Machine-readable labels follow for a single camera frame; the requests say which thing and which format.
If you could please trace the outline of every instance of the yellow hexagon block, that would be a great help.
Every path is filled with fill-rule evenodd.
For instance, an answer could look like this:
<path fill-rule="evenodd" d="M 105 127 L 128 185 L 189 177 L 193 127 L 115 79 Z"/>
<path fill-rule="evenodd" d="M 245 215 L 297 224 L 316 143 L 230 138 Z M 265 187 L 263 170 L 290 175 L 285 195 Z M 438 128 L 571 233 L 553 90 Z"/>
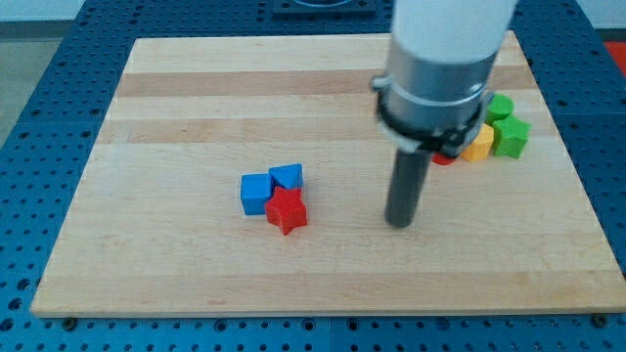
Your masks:
<path fill-rule="evenodd" d="M 485 123 L 482 124 L 480 132 L 462 153 L 461 157 L 467 161 L 481 161 L 489 156 L 491 145 L 493 145 L 493 128 Z"/>

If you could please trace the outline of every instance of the red star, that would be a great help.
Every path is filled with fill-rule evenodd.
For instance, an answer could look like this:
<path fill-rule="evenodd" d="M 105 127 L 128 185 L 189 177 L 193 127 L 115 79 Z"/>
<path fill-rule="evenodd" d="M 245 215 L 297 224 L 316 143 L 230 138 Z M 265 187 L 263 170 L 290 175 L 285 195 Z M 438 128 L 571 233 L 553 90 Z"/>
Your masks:
<path fill-rule="evenodd" d="M 265 203 L 267 221 L 281 228 L 288 235 L 296 227 L 305 226 L 306 207 L 300 199 L 301 189 L 274 189 L 274 196 Z"/>

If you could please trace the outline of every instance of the blue table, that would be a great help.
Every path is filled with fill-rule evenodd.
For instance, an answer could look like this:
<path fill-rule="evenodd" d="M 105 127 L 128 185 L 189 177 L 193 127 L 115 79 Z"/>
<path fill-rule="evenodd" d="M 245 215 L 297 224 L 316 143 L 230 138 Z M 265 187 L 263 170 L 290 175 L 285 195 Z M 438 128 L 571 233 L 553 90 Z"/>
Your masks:
<path fill-rule="evenodd" d="M 135 38 L 388 31 L 391 1 L 376 3 L 375 16 L 272 19 L 269 0 L 87 0 L 0 152 L 0 351 L 626 350 L 623 314 L 76 322 L 28 312 Z M 521 0 L 512 28 L 624 271 L 625 81 L 574 0 Z"/>

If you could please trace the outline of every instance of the blue cube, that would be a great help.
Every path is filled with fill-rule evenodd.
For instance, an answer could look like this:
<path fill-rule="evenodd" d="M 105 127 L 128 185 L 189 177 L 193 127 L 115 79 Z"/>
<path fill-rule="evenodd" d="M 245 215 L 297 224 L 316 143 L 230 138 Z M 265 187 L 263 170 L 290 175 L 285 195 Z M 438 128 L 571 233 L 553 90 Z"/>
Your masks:
<path fill-rule="evenodd" d="M 265 214 L 265 203 L 272 197 L 272 177 L 269 174 L 242 176 L 241 198 L 246 215 Z"/>
<path fill-rule="evenodd" d="M 270 168 L 270 175 L 274 185 L 287 190 L 301 188 L 303 184 L 302 164 L 299 163 L 272 167 Z"/>

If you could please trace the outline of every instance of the wood grain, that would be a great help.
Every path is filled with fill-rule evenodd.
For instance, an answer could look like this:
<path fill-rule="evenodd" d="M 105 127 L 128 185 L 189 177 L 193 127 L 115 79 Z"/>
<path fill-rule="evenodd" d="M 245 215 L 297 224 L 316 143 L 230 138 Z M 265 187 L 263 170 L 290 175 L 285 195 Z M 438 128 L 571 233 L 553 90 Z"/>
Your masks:
<path fill-rule="evenodd" d="M 387 44 L 383 34 L 138 40 L 32 311 L 624 310 L 626 283 L 512 33 L 490 86 L 533 123 L 523 157 L 433 165 L 417 221 L 385 225 L 394 148 L 368 82 Z M 310 225 L 283 237 L 243 216 L 239 182 L 291 162 L 304 165 Z"/>

